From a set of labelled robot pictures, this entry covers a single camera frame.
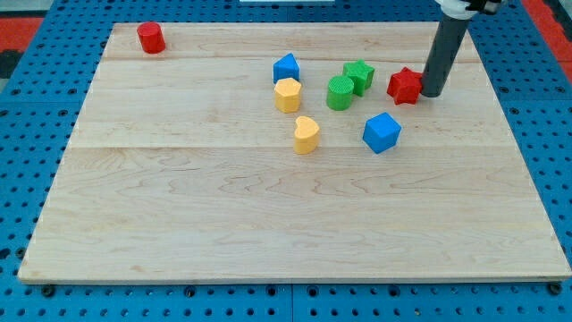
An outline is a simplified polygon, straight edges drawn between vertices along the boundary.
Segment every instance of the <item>blue pegboard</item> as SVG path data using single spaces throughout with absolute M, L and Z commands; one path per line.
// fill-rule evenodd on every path
M 0 95 L 0 320 L 572 320 L 572 283 L 27 286 L 17 269 L 114 22 L 438 21 L 433 0 L 335 6 L 57 0 Z M 519 1 L 470 26 L 568 259 L 572 90 Z

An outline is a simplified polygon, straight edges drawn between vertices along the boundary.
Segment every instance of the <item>blue cube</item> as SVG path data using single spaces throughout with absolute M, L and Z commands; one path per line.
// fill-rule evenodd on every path
M 382 113 L 367 120 L 364 141 L 375 153 L 382 153 L 397 143 L 400 132 L 401 125 L 388 113 Z
M 296 58 L 292 53 L 287 54 L 281 60 L 274 64 L 274 84 L 276 81 L 293 78 L 300 81 L 300 68 L 296 62 Z

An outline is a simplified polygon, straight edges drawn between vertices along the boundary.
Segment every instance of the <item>wooden board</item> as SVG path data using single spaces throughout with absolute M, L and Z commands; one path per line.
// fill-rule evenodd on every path
M 29 284 L 447 283 L 570 276 L 469 36 L 443 95 L 395 106 L 387 81 L 422 71 L 434 23 L 164 24 L 146 55 L 118 24 L 20 269 Z M 293 52 L 299 113 L 273 106 Z M 366 59 L 373 87 L 325 105 Z M 375 155 L 365 121 L 399 144 Z M 292 152 L 294 120 L 322 142 Z

